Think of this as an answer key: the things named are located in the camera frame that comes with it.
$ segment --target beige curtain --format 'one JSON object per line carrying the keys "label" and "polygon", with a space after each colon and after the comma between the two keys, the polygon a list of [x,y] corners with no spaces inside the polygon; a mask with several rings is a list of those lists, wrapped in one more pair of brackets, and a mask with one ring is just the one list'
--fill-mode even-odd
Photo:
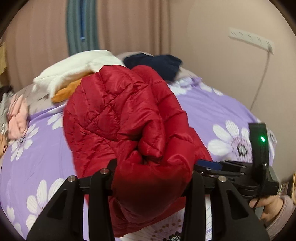
{"label": "beige curtain", "polygon": [[170,52],[169,0],[97,0],[100,49]]}
{"label": "beige curtain", "polygon": [[30,0],[8,26],[4,40],[8,75],[15,91],[68,57],[66,9],[67,0]]}

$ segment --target pink clothing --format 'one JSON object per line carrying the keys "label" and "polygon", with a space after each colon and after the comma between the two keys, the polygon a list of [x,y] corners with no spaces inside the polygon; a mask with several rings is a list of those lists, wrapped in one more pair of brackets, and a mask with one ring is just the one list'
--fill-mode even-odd
{"label": "pink clothing", "polygon": [[14,95],[11,99],[7,120],[8,139],[17,140],[22,138],[28,130],[28,105],[26,99],[21,95]]}
{"label": "pink clothing", "polygon": [[295,210],[295,205],[290,197],[282,196],[281,199],[284,201],[284,205],[275,221],[266,229],[271,240],[282,230]]}

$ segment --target beige wall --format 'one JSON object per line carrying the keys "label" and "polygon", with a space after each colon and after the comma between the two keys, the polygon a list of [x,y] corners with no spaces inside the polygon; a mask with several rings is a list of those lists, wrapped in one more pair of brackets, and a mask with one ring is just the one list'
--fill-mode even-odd
{"label": "beige wall", "polygon": [[229,27],[275,43],[253,113],[274,131],[274,168],[280,178],[296,169],[296,37],[268,0],[171,0],[171,52],[184,67],[250,108],[267,52],[228,37]]}

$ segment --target jacket sleeve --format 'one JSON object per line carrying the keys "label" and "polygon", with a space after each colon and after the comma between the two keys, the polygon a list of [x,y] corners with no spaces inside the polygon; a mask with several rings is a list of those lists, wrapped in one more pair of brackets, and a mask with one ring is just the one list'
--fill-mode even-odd
{"label": "jacket sleeve", "polygon": [[291,217],[292,213],[294,212],[295,205],[292,199],[288,196],[282,196],[281,199],[284,201],[284,205],[275,219],[275,221],[267,227],[267,232],[272,240],[286,225],[287,221]]}

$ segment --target hand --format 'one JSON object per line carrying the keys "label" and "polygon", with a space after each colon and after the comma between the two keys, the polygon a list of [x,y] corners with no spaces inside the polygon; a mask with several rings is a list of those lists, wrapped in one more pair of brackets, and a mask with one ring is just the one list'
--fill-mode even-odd
{"label": "hand", "polygon": [[[250,207],[254,207],[256,202],[257,199],[253,199],[250,202]],[[284,201],[279,196],[268,196],[261,198],[257,204],[257,207],[264,206],[264,210],[260,219],[265,221],[267,225],[271,224],[280,213],[283,205]]]}

